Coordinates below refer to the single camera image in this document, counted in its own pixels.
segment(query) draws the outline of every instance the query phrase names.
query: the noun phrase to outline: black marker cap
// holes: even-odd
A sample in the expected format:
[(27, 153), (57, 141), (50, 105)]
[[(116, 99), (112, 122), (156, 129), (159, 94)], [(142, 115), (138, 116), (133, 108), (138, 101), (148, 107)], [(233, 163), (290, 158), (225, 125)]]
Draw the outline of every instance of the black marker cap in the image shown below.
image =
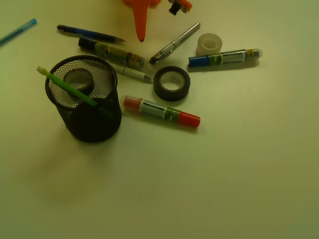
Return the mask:
[(181, 5), (177, 1), (175, 1), (168, 11), (175, 16), (176, 13), (179, 11), (180, 7)]
[(96, 41), (88, 40), (86, 38), (79, 39), (79, 46), (90, 51), (94, 51), (96, 43)]

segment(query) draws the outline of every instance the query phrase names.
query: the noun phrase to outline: printed label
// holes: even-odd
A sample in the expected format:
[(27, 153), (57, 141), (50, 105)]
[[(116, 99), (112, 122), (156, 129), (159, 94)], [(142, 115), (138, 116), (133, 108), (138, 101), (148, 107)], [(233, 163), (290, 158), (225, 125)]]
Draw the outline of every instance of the printed label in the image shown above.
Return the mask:
[(139, 112), (145, 112), (148, 114), (152, 114), (154, 116), (158, 116), (164, 118), (166, 107), (162, 107), (159, 105), (154, 105), (151, 101), (142, 100), (139, 108)]
[(223, 63), (244, 62), (245, 58), (246, 58), (245, 52), (225, 54), (223, 55)]

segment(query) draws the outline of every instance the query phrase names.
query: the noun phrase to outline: red cap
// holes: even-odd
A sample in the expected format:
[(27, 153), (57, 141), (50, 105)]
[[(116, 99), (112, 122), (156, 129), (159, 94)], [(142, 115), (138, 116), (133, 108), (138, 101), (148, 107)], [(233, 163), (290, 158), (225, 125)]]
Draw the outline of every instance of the red cap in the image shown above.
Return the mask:
[(198, 127), (200, 124), (200, 117), (188, 114), (186, 112), (180, 112), (177, 123)]
[(139, 111), (140, 104), (141, 104), (142, 98), (135, 98), (131, 96), (122, 96), (121, 102), (123, 102), (123, 105), (131, 110)]

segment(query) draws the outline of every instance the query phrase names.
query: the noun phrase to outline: mesh pencil cup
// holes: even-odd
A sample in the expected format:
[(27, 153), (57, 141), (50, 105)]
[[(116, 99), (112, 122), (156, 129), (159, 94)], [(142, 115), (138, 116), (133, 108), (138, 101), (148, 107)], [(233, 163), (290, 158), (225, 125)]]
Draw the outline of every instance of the mesh pencil cup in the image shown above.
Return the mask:
[[(47, 96), (76, 138), (84, 142), (101, 142), (115, 134), (122, 115), (117, 76), (109, 63), (96, 56), (74, 56), (58, 63), (50, 73), (99, 103), (93, 107), (46, 79)], [(100, 106), (110, 113), (109, 116), (97, 110)]]

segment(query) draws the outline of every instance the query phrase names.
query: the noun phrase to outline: clear tape roll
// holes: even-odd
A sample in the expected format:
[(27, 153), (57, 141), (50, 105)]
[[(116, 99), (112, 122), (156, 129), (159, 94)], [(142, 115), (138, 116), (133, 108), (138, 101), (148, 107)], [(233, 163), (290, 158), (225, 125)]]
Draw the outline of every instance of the clear tape roll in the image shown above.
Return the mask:
[(196, 49), (197, 56), (212, 55), (220, 52), (223, 41), (213, 33), (206, 33), (199, 37)]

